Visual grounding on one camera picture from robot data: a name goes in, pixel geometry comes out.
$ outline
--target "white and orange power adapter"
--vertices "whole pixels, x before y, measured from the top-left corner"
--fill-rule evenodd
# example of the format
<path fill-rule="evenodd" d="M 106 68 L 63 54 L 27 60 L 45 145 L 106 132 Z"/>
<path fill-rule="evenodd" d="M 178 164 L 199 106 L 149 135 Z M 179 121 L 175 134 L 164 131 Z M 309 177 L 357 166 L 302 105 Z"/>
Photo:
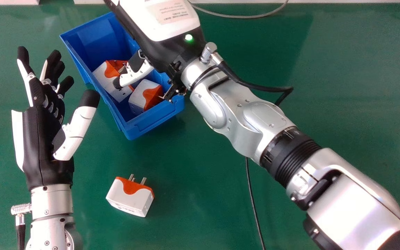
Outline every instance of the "white and orange power adapter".
<path fill-rule="evenodd" d="M 144 185 L 145 181 L 146 177 L 143 178 L 141 183 L 135 182 L 133 174 L 129 179 L 116 177 L 108 195 L 106 195 L 106 200 L 113 207 L 123 212 L 146 217 L 154 200 L 154 192 L 150 187 Z"/>

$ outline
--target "silver knurled connector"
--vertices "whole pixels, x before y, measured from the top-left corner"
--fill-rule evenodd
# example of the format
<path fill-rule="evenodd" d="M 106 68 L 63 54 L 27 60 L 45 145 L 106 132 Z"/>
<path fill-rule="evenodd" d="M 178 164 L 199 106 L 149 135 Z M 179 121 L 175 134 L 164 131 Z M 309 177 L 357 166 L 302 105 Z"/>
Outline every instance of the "silver knurled connector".
<path fill-rule="evenodd" d="M 26 213 L 30 213 L 31 211 L 32 211 L 31 203 L 14 205 L 14 206 L 11 206 L 11 209 L 10 209 L 11 215 L 26 214 Z"/>
<path fill-rule="evenodd" d="M 211 61 L 211 54 L 217 51 L 217 45 L 213 42 L 208 42 L 203 52 L 201 53 L 200 60 L 204 64 L 208 64 Z"/>

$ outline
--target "screw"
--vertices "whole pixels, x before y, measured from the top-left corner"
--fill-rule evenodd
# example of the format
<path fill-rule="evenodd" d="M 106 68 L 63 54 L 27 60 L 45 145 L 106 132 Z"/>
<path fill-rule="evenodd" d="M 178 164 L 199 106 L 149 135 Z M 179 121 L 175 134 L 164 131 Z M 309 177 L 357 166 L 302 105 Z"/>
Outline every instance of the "screw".
<path fill-rule="evenodd" d="M 208 64 L 211 61 L 211 54 L 217 51 L 217 45 L 212 42 L 208 42 L 201 53 L 200 60 L 204 64 Z"/>

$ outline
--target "label sticker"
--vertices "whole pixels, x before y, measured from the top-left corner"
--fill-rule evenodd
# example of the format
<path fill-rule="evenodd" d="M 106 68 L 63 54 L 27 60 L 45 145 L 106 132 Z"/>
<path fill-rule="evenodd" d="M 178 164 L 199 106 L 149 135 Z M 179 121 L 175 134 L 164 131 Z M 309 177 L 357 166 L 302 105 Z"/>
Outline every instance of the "label sticker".
<path fill-rule="evenodd" d="M 148 10 L 155 16 L 160 24 L 170 24 L 192 17 L 190 8 L 184 1 L 173 0 L 148 6 Z"/>

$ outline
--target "blue container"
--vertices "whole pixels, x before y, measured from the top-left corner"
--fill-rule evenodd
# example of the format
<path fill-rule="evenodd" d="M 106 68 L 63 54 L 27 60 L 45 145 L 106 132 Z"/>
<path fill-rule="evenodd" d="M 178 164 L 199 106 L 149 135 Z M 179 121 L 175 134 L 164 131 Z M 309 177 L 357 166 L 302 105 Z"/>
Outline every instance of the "blue container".
<path fill-rule="evenodd" d="M 173 102 L 162 101 L 144 113 L 135 116 L 129 108 L 129 97 L 117 102 L 92 74 L 106 60 L 128 60 L 139 49 L 138 44 L 124 30 L 111 12 L 76 27 L 60 38 L 69 50 L 83 81 L 92 84 L 109 107 L 118 129 L 133 140 L 157 127 L 184 109 L 184 97 L 177 95 Z M 153 70 L 146 79 L 161 84 L 166 92 L 168 76 Z"/>

